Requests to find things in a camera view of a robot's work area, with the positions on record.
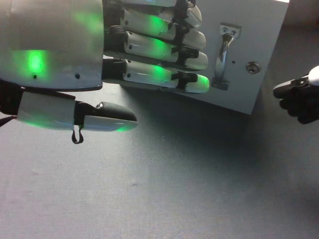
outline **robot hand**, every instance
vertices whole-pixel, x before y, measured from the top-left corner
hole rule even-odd
[[[185,72],[208,65],[200,25],[195,0],[0,0],[0,112],[10,115],[0,126],[17,119],[73,130],[81,143],[83,129],[127,131],[137,119],[59,92],[99,90],[102,82],[207,92],[206,77]]]
[[[274,88],[274,96],[281,108],[302,124],[319,120],[319,66],[300,79],[288,81]]]

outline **black loop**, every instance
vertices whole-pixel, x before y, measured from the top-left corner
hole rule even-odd
[[[83,129],[83,126],[80,126],[80,127],[79,127],[79,136],[80,136],[80,139],[79,139],[79,140],[76,139],[76,137],[75,137],[75,131],[73,130],[72,142],[73,142],[74,144],[81,144],[81,143],[83,143],[84,138],[83,138],[83,135],[82,135],[82,133],[81,133],[81,130],[82,130],[82,129]]]
[[[0,127],[4,126],[6,123],[10,122],[13,119],[16,119],[16,116],[9,116],[9,117],[0,119]]]

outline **chrome handle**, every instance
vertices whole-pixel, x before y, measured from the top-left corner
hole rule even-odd
[[[215,66],[215,78],[212,81],[212,86],[221,90],[228,90],[229,82],[224,79],[226,70],[227,52],[230,44],[238,39],[241,28],[228,24],[221,24],[220,34],[223,37],[223,44],[221,46],[216,66]]]

